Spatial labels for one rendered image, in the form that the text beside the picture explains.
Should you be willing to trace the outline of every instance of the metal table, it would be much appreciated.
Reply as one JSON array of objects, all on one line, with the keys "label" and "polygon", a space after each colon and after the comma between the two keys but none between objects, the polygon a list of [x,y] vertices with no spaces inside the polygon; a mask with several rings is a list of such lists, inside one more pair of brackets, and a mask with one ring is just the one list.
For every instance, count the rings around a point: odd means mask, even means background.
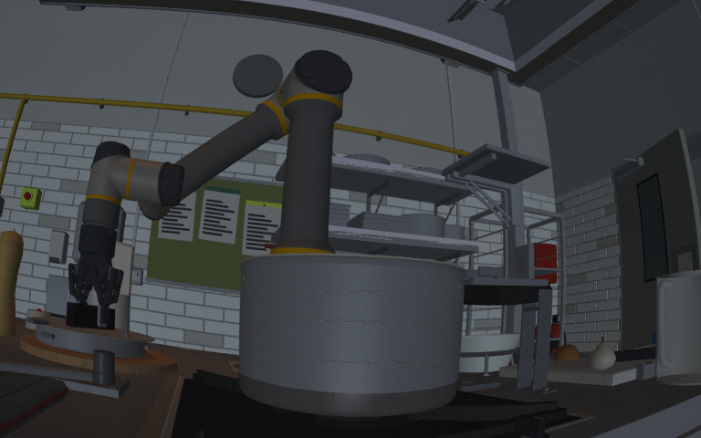
[{"label": "metal table", "polygon": [[548,280],[492,276],[467,278],[465,280],[465,304],[479,306],[523,304],[516,389],[542,394],[555,391],[546,387],[550,359],[550,330],[542,329],[538,333],[535,345],[536,369],[533,373],[532,384],[530,377],[533,368],[536,312],[538,312],[538,325],[540,327],[549,328],[552,320],[552,288],[549,286]]}]

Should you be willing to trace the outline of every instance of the notice board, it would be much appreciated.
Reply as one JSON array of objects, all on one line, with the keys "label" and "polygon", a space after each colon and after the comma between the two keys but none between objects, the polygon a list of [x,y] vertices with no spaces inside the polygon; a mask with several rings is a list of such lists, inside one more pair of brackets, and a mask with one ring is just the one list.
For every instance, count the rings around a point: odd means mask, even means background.
[{"label": "notice board", "polygon": [[152,221],[148,277],[241,290],[241,262],[270,254],[281,216],[282,184],[211,180]]}]

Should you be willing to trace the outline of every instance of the door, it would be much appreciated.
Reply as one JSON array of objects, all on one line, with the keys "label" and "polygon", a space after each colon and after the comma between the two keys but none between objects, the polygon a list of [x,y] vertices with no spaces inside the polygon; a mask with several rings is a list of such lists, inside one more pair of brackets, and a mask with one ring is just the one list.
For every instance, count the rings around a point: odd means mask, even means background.
[{"label": "door", "polygon": [[701,224],[684,131],[675,130],[641,157],[642,167],[633,170],[636,163],[631,162],[613,172],[621,244],[622,349],[653,343],[655,279],[699,269]]}]

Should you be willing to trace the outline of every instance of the ceiling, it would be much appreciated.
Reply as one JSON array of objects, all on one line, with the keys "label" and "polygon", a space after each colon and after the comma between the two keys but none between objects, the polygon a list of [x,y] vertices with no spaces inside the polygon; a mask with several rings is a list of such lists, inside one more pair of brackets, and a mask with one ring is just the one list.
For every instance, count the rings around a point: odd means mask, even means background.
[{"label": "ceiling", "polygon": [[92,0],[106,6],[251,16],[409,47],[546,89],[680,0]]}]

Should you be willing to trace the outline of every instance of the stack of plates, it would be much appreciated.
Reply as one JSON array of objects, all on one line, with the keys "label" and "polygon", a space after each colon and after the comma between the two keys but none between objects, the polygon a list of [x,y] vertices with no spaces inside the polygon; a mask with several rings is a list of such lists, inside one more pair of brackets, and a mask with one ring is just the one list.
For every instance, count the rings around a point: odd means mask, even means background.
[{"label": "stack of plates", "polygon": [[348,226],[353,228],[364,228],[366,230],[387,231],[390,233],[409,233],[410,220],[401,216],[390,214],[377,214],[362,212],[350,219]]},{"label": "stack of plates", "polygon": [[351,206],[342,203],[329,205],[329,225],[346,226],[351,219]]}]

